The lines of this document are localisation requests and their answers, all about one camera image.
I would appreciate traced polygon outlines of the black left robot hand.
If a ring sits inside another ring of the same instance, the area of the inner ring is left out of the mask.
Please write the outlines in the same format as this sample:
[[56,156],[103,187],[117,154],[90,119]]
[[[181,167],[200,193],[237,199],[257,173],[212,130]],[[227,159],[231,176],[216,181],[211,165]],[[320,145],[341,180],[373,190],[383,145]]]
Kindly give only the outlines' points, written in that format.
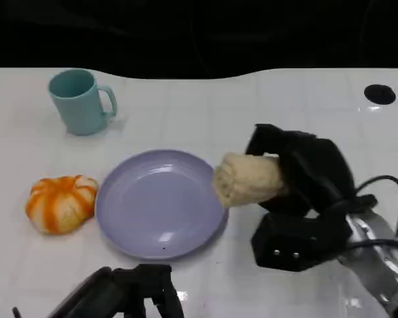
[[146,317],[151,299],[161,317],[184,317],[165,264],[140,264],[133,269],[102,267],[81,282],[50,317]]

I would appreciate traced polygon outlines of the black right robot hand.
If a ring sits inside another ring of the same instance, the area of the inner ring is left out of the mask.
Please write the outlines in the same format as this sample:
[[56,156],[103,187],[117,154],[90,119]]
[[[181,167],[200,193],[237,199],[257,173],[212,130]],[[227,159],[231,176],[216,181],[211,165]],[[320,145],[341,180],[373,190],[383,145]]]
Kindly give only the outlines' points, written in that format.
[[301,131],[256,124],[246,154],[276,154],[285,189],[259,206],[272,213],[305,217],[321,214],[356,196],[354,178],[340,149],[330,139]]

